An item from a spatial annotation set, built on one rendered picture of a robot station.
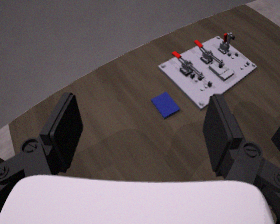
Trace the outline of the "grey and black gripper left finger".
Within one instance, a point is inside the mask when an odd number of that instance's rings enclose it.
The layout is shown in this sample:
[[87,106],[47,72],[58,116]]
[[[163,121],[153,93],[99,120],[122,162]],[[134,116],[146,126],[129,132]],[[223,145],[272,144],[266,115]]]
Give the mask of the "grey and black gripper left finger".
[[0,164],[0,213],[14,185],[21,179],[66,173],[82,131],[76,96],[63,93],[39,136],[26,139],[20,146],[20,153]]

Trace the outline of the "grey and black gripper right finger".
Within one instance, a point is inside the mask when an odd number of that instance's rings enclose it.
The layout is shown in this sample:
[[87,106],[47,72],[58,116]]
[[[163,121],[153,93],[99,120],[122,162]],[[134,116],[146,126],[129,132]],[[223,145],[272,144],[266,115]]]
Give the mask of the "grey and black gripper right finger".
[[222,94],[210,96],[203,134],[212,170],[216,177],[257,186],[280,224],[280,168],[262,157],[258,144],[245,140],[234,118]]

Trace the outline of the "blue rectangular block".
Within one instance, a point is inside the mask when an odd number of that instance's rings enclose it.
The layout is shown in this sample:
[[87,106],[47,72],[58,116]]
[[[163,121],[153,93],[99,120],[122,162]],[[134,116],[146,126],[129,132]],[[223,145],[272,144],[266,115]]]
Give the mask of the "blue rectangular block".
[[167,92],[151,99],[151,103],[164,120],[180,112],[180,108]]

